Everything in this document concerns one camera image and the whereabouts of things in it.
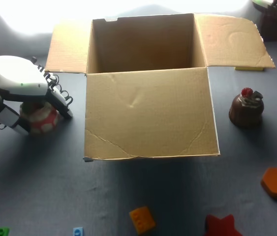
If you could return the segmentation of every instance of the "chocolate cupcake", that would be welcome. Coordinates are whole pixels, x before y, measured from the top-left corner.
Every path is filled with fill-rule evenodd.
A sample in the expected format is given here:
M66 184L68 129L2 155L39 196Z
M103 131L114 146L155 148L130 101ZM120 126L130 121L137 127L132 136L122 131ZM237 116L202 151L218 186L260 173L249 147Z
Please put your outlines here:
M250 88L244 88L232 101L229 118L242 128L254 128L262 122L264 103L262 94Z

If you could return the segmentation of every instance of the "gray table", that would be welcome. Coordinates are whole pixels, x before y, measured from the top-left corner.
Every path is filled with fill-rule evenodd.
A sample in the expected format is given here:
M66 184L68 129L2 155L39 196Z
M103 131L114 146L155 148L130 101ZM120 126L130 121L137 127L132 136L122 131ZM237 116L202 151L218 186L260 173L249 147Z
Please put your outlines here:
M277 43L266 46L277 66ZM210 67L209 76L220 157L85 163L86 79L61 74L74 97L73 120L40 139L0 131L0 227L10 227L10 236L69 236L79 226L87 236L135 236L128 213L148 206L157 224L150 236L201 236L207 214L233 214L245 236L277 236L277 202L260 185L277 166L277 69ZM264 95L257 130L240 130L228 118L244 87Z

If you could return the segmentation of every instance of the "red berry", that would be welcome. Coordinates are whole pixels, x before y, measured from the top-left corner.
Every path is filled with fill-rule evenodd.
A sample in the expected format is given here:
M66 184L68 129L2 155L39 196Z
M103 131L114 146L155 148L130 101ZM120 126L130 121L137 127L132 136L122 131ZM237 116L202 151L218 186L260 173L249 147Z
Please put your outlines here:
M244 88L244 89L241 91L242 97L250 97L250 96L252 96L252 94L253 94L253 90L250 89L250 88Z

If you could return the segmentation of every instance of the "bright light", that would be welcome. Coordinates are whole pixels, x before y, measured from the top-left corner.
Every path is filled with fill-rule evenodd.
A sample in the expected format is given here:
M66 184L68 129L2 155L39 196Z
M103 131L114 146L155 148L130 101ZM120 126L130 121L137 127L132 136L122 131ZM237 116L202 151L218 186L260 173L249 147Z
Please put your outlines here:
M105 18L149 4L177 12L236 11L248 0L0 0L0 15L15 31L25 34L52 32L63 18Z

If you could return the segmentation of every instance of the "open cardboard box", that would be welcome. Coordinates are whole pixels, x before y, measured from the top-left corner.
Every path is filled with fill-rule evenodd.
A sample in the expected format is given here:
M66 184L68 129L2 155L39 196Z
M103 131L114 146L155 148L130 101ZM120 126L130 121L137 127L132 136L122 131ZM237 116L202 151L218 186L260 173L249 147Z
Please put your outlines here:
M275 67L253 22L177 14L63 22L46 70L87 74L85 156L126 159L219 155L207 66Z

